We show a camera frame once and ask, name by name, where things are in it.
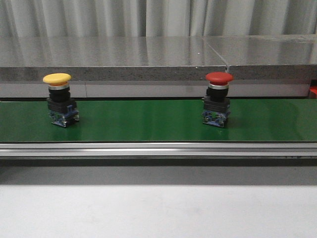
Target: metal frame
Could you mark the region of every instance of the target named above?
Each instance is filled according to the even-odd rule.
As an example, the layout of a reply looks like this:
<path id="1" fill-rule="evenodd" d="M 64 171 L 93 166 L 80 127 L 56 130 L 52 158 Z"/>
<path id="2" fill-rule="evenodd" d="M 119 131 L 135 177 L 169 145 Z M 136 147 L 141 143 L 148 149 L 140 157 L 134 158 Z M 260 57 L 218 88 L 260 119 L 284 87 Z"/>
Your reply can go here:
<path id="1" fill-rule="evenodd" d="M 279 157 L 317 158 L 316 142 L 2 143 L 0 159 Z"/>

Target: conveyor belt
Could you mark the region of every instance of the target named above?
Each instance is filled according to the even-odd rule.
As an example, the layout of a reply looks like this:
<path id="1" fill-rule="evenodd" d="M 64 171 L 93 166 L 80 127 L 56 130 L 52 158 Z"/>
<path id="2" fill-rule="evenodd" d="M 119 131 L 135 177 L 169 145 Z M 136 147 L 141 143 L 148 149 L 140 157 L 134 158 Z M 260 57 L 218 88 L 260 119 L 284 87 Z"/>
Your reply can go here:
<path id="1" fill-rule="evenodd" d="M 0 103 L 2 158 L 317 157 L 317 101 L 232 99 L 226 128 L 201 100 L 78 101 L 80 122 L 50 123 L 46 102 Z"/>

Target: green conveyor belt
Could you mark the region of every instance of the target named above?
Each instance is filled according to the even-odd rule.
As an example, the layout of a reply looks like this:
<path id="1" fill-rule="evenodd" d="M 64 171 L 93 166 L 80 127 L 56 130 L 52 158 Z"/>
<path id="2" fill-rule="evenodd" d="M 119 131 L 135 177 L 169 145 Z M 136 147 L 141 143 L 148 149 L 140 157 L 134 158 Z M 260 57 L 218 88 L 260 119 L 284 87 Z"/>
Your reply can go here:
<path id="1" fill-rule="evenodd" d="M 201 100 L 78 101 L 80 121 L 51 124 L 47 102 L 1 102 L 0 142 L 317 141 L 317 100 L 231 99 L 226 128 Z"/>

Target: red push button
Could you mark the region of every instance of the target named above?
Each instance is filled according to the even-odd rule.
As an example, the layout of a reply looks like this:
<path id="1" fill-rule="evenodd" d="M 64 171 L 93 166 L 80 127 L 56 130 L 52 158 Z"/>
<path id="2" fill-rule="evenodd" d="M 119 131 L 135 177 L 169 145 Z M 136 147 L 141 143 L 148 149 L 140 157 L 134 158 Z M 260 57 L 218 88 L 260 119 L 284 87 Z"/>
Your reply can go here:
<path id="1" fill-rule="evenodd" d="M 212 72 L 206 75 L 206 80 L 213 85 L 226 85 L 233 80 L 233 76 L 230 73 Z"/>

